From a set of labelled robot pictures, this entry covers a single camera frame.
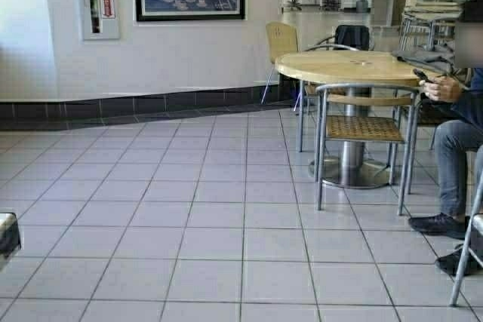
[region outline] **black sneaker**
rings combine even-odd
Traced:
[[[424,218],[409,218],[409,225],[417,232],[427,235],[446,235],[447,237],[464,240],[465,223],[457,222],[446,214]]]
[[[456,276],[458,271],[458,265],[460,264],[461,254],[463,252],[463,245],[459,245],[456,251],[452,254],[447,256],[442,256],[437,258],[435,264],[438,268],[440,268],[444,273],[449,274],[452,277]],[[476,259],[470,254],[468,258],[468,264],[466,264],[465,275],[475,274],[477,271],[480,271],[482,267],[476,262]]]

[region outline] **man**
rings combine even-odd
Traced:
[[[441,213],[436,216],[410,218],[410,226],[428,235],[446,235],[450,238],[464,239],[466,232],[466,181],[468,165],[466,152],[476,151],[476,182],[483,171],[483,0],[471,0],[463,6],[461,23],[471,23],[473,28],[472,44],[465,43],[466,51],[482,54],[481,62],[472,66],[474,77],[469,89],[463,87],[452,77],[433,79],[434,83],[421,82],[423,92],[431,100],[446,103],[457,120],[445,122],[439,126],[435,135],[435,154],[438,163]],[[457,40],[457,50],[461,43]],[[480,247],[477,252],[483,256]],[[444,256],[436,261],[436,265],[448,274],[455,275],[460,260],[461,250]],[[478,263],[470,257],[466,273],[471,274],[479,269]]]

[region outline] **wall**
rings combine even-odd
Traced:
[[[75,0],[49,0],[61,99],[161,94],[263,83],[265,25],[281,0],[247,0],[246,21],[134,22],[134,1],[118,0],[120,41],[82,42]]]
[[[56,97],[47,0],[0,0],[0,100]]]

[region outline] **jeans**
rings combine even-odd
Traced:
[[[483,170],[483,133],[463,121],[449,121],[436,129],[435,153],[438,163],[441,212],[449,216],[466,214],[467,151],[476,151],[478,185]]]

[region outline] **smartphone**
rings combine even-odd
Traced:
[[[421,71],[420,69],[413,69],[413,73],[416,75],[416,77],[418,77],[421,81],[425,81],[427,83],[435,83],[433,81],[431,81],[428,76],[426,75],[426,73],[424,73],[423,71]]]

